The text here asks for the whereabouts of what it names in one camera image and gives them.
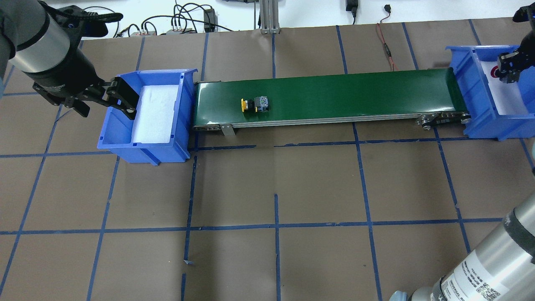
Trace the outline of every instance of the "robot label sticker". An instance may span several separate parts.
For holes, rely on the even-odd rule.
[[[475,252],[470,253],[440,287],[449,301],[498,301],[509,291],[485,269]]]

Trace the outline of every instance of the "blue tape line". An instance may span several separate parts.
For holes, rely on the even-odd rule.
[[[199,132],[195,132],[195,144],[193,150],[196,152],[199,150]]]
[[[61,157],[61,156],[87,156],[87,155],[109,155],[110,151],[102,152],[74,152],[74,153],[46,153],[46,154],[17,154],[17,155],[0,155],[1,158],[27,158],[27,157]]]
[[[111,176],[110,192],[108,192],[108,201],[111,200],[113,195],[113,188],[115,187],[115,179],[117,178],[117,171],[119,170],[119,156],[115,160],[115,167],[113,168],[113,175]]]
[[[419,220],[419,221],[383,221],[372,222],[373,225],[428,225],[428,224],[453,224],[459,220]]]
[[[383,301],[383,295],[381,292],[381,282],[379,279],[379,268],[377,265],[377,254],[375,252],[375,241],[373,239],[373,223],[371,220],[371,213],[370,213],[370,204],[368,202],[368,191],[366,189],[366,180],[364,178],[364,167],[362,164],[362,156],[361,156],[361,147],[358,139],[358,133],[357,133],[357,127],[355,123],[353,122],[353,135],[355,136],[355,145],[357,147],[357,159],[358,159],[358,170],[361,175],[361,183],[362,183],[362,194],[364,196],[364,207],[366,209],[366,222],[368,224],[368,233],[370,236],[370,249],[371,249],[371,259],[373,262],[373,272],[375,274],[375,285],[377,289],[377,299],[379,301]]]
[[[139,70],[141,64],[141,56],[143,55],[143,47],[145,46],[145,36],[141,36],[141,46],[139,47],[139,55],[137,56],[137,64],[135,66],[136,71]]]
[[[99,229],[69,229],[69,230],[25,230],[22,235],[40,235],[40,234],[88,234],[99,233]]]
[[[489,217],[486,219],[463,219],[464,223],[494,223],[501,222],[503,219],[500,217]]]
[[[419,70],[418,62],[416,61],[416,56],[414,55],[414,50],[412,49],[412,43],[410,42],[409,32],[407,32],[407,27],[405,26],[405,22],[402,22],[401,25],[403,26],[403,31],[405,32],[405,38],[407,39],[407,44],[409,45],[410,55],[412,56],[412,62],[414,63],[414,68],[416,70]]]
[[[9,84],[9,80],[11,79],[11,76],[13,75],[13,71],[15,70],[15,66],[11,66],[11,69],[9,70],[9,73],[4,79],[4,91],[7,85]]]
[[[39,95],[39,93],[37,92],[4,93],[4,96],[25,96],[25,95]]]
[[[255,148],[256,145],[236,145],[236,146],[212,146],[212,147],[199,147],[198,151],[220,151],[222,149],[244,149]]]
[[[60,106],[58,108],[58,112],[56,113],[56,119],[58,118],[61,111],[62,111],[62,108]],[[52,142],[52,137],[54,136],[55,130],[56,130],[56,123],[54,122],[54,125],[52,126],[52,130],[50,131],[50,135],[48,137],[47,146],[44,151],[45,154],[48,152],[48,148],[50,147],[50,143]],[[13,258],[15,256],[15,252],[17,251],[17,247],[19,245],[20,236],[22,235],[22,230],[24,229],[24,224],[26,223],[26,218],[28,218],[28,212],[30,210],[30,206],[32,205],[32,201],[35,195],[35,190],[37,189],[37,184],[39,182],[39,178],[41,177],[41,172],[43,171],[45,159],[46,157],[43,157],[43,159],[41,159],[41,164],[39,165],[39,170],[37,171],[37,175],[35,176],[35,181],[32,186],[32,191],[30,193],[30,196],[28,198],[28,203],[26,203],[26,208],[24,209],[24,214],[22,215],[22,220],[20,222],[19,230],[17,232],[17,237],[15,238],[15,242],[13,243],[13,248],[11,249],[11,254],[9,255],[9,260],[7,261],[7,265],[5,267],[4,276],[2,277],[2,282],[0,283],[0,297],[2,296],[2,292],[4,291],[4,286],[7,280],[7,275],[9,274],[11,264],[13,263]]]
[[[104,233],[145,233],[145,232],[182,232],[186,227],[162,227],[162,228],[119,228],[105,229]]]
[[[189,190],[189,207],[188,207],[188,222],[186,230],[186,242],[184,243],[184,260],[188,260],[189,256],[189,236],[191,234],[190,228],[192,226],[193,215],[193,197],[195,196],[195,178],[197,174],[197,156],[193,158],[192,184]]]
[[[500,222],[500,217],[483,217],[478,219],[463,219],[463,223],[490,223]],[[374,221],[373,225],[413,225],[413,224],[449,224],[457,223],[458,220],[413,220],[413,221]],[[229,226],[191,226],[191,231],[225,231],[225,230],[250,230],[250,229],[274,229],[279,228],[324,228],[324,227],[363,227],[368,222],[340,222],[340,223],[279,223],[253,224],[253,225],[229,225]],[[143,232],[182,232],[187,227],[161,227],[161,228],[116,228],[105,229],[104,233],[143,233]],[[19,231],[0,231],[0,235],[16,235]],[[21,235],[40,234],[91,234],[100,233],[100,229],[67,229],[67,230],[23,230]]]
[[[73,153],[47,153],[45,157],[63,157],[63,156],[91,156],[91,155],[111,155],[112,152],[103,150],[100,152],[73,152]]]
[[[385,142],[431,142],[436,141],[436,138],[419,138],[419,139],[394,139],[394,140],[364,140],[359,141],[358,144],[375,144],[375,143],[385,143]]]
[[[182,284],[180,285],[180,301],[186,297],[186,273],[182,274]]]
[[[324,146],[324,145],[353,145],[354,141],[338,141],[338,142],[305,142],[305,143],[288,143],[285,145],[275,145],[274,147],[296,147],[296,146]]]
[[[526,154],[526,158],[528,158],[528,162],[530,163],[531,169],[535,168],[533,165],[533,159],[531,158],[531,153],[528,150],[528,146],[526,145],[526,142],[524,141],[524,138],[520,138],[520,143],[522,144],[522,148],[524,149],[524,153]]]
[[[113,188],[115,187],[115,179],[117,176],[117,170],[119,169],[119,156],[115,160],[115,166],[113,167],[113,174],[111,176],[110,190],[108,192],[108,199],[106,201],[106,209],[104,210],[104,217],[102,218],[102,225],[100,234],[98,236],[97,250],[95,252],[95,260],[93,261],[93,270],[91,271],[91,278],[89,279],[89,288],[87,289],[87,299],[91,300],[91,294],[93,293],[93,284],[95,283],[95,275],[97,273],[98,258],[100,257],[100,250],[102,248],[102,239],[104,238],[104,230],[106,229],[106,222],[108,221],[108,214],[110,212],[110,199],[112,196]]]
[[[248,230],[248,229],[269,229],[275,228],[274,224],[255,224],[255,225],[229,225],[229,226],[201,226],[188,228],[190,231],[225,231],[225,230]]]
[[[0,159],[1,158],[28,158],[28,157],[44,157],[44,154],[0,155]]]
[[[72,111],[72,109],[69,109],[67,112],[63,113],[63,115],[61,115],[58,119],[56,119],[56,122],[58,122],[60,119],[62,119],[63,116],[69,114],[71,111]]]
[[[104,218],[102,219],[102,226],[98,236],[97,250],[95,252],[95,260],[93,261],[93,269],[91,270],[91,278],[89,279],[89,288],[87,289],[86,301],[91,301],[91,294],[93,293],[93,283],[95,282],[95,275],[97,273],[98,258],[100,257],[100,250],[102,247],[102,239],[104,238],[104,229],[106,228],[106,221],[108,219],[108,211],[110,210],[110,202],[106,202],[106,209],[104,211]]]
[[[275,67],[275,35],[271,35],[271,63],[273,65],[273,78],[277,78],[277,68]]]
[[[208,52],[208,35],[209,33],[206,33],[206,36],[204,37],[204,53],[202,55],[201,81],[204,81],[204,73],[206,70],[206,53]]]
[[[467,140],[496,140],[496,139],[495,138],[469,138],[469,137],[440,138],[440,141],[467,141]]]
[[[457,206],[457,195],[455,194],[455,189],[453,188],[452,176],[449,173],[448,162],[446,161],[446,156],[444,154],[444,149],[442,148],[442,143],[440,142],[440,135],[439,135],[438,130],[437,130],[436,127],[433,130],[434,130],[434,133],[435,133],[435,137],[437,138],[437,144],[438,144],[438,149],[439,149],[439,152],[440,152],[440,156],[442,157],[442,165],[444,166],[444,172],[446,173],[446,178],[448,179],[448,185],[449,185],[449,190],[450,190],[450,192],[452,194],[453,205],[455,206],[455,211],[457,212],[458,222],[459,222],[459,225],[461,226],[461,233],[463,235],[464,246],[466,247],[467,253],[470,253],[470,243],[468,242],[467,232],[466,232],[466,230],[464,228],[464,223],[463,223],[463,217],[461,215],[461,210]]]
[[[342,35],[340,34],[340,26],[336,25],[336,33],[338,34],[338,42],[340,43],[340,52],[342,53],[343,73],[347,74],[346,53],[343,50]]]
[[[476,38],[477,44],[481,45],[481,41],[479,40],[479,37],[476,32],[476,28],[473,26],[472,19],[468,19],[468,23],[470,23],[470,28],[472,28],[473,36]]]
[[[280,239],[279,239],[279,196],[274,196],[275,204],[275,267],[277,269],[277,301],[281,300],[281,285],[280,285]]]

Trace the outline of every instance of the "metal bracket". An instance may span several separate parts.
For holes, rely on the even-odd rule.
[[[221,131],[223,132],[223,135],[225,136],[236,136],[236,133],[234,132],[234,128],[232,128],[231,124],[222,124]]]
[[[472,121],[468,112],[441,112],[432,114],[422,114],[418,117],[416,123],[421,125],[424,130],[430,130],[431,127],[439,124],[461,123],[466,124]]]
[[[260,0],[260,32],[275,34],[280,32],[279,27],[279,0]]]

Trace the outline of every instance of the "small object on conveyor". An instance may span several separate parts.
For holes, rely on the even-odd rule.
[[[241,99],[241,111],[254,111],[256,112],[267,112],[269,111],[269,103],[267,96],[255,97],[254,100],[244,100]]]

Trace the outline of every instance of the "qr code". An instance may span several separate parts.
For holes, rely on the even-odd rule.
[[[477,288],[477,292],[480,293],[487,301],[494,301],[501,296],[499,292],[489,287],[487,283],[483,283],[479,288]]]

